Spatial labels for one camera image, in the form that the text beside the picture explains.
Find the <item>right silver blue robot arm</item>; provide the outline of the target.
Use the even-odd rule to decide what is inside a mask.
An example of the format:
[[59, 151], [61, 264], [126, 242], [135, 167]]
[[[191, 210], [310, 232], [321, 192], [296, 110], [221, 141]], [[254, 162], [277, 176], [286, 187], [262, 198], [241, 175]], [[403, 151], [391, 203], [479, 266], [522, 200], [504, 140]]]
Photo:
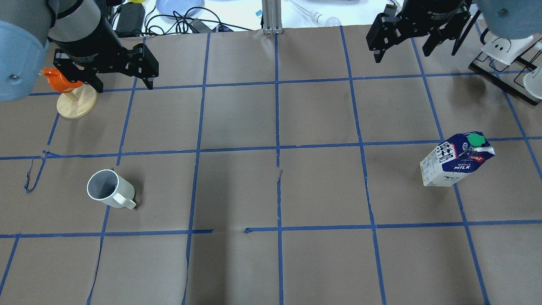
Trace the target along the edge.
[[447, 40], [455, 55], [480, 16], [495, 36], [519, 40], [541, 32], [541, 11], [540, 0], [405, 0], [401, 8], [385, 6], [366, 42], [377, 63], [391, 47], [424, 36], [424, 56]]

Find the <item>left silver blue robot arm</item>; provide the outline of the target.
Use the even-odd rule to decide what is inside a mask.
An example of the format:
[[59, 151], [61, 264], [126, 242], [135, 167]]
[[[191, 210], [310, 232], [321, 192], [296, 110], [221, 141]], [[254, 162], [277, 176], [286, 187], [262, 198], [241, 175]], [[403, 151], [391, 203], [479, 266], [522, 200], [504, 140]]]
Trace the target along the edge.
[[0, 12], [0, 98], [10, 102], [31, 94], [49, 42], [54, 66], [71, 83], [103, 92], [99, 73], [141, 79], [148, 89], [159, 62], [143, 44], [123, 47], [93, 0], [2, 0]]

